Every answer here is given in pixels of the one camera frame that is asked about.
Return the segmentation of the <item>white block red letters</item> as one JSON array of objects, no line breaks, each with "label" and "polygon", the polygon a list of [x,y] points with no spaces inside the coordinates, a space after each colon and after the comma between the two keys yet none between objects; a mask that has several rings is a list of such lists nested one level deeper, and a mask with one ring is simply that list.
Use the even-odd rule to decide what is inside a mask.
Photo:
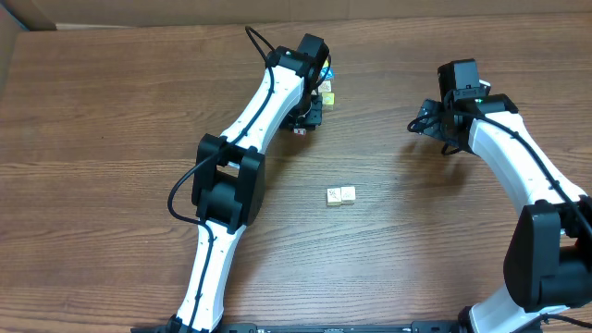
[{"label": "white block red letters", "polygon": [[301,136],[306,135],[306,129],[296,129],[295,128],[292,131],[294,134],[297,134],[297,135],[301,135]]}]

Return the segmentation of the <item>plain white wooden block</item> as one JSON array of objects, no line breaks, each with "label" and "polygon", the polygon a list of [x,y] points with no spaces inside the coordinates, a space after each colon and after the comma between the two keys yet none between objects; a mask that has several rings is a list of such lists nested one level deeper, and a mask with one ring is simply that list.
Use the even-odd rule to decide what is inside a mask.
[{"label": "plain white wooden block", "polygon": [[343,204],[353,204],[356,200],[356,189],[353,186],[341,187],[340,194]]}]

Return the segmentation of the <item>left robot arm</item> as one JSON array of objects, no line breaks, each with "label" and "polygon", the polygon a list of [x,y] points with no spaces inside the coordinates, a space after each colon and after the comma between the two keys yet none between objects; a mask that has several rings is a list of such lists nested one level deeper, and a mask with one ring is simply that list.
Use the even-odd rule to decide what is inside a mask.
[{"label": "left robot arm", "polygon": [[269,143],[278,130],[303,135],[322,123],[315,92],[330,63],[325,41],[305,34],[295,49],[271,46],[260,55],[265,72],[252,100],[220,135],[201,138],[195,165],[172,188],[192,182],[196,214],[189,221],[198,228],[198,245],[184,300],[163,332],[218,329],[235,251],[264,200]]}]

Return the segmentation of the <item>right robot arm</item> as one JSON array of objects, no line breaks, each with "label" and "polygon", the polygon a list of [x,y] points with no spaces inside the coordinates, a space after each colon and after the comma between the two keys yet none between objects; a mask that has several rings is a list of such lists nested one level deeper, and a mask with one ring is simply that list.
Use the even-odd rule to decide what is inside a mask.
[{"label": "right robot arm", "polygon": [[438,68],[440,99],[423,102],[407,130],[441,141],[442,155],[480,157],[505,190],[518,222],[503,285],[465,307],[453,332],[539,332],[591,302],[591,197],[556,168],[528,133],[518,107],[493,94],[473,59]]}]

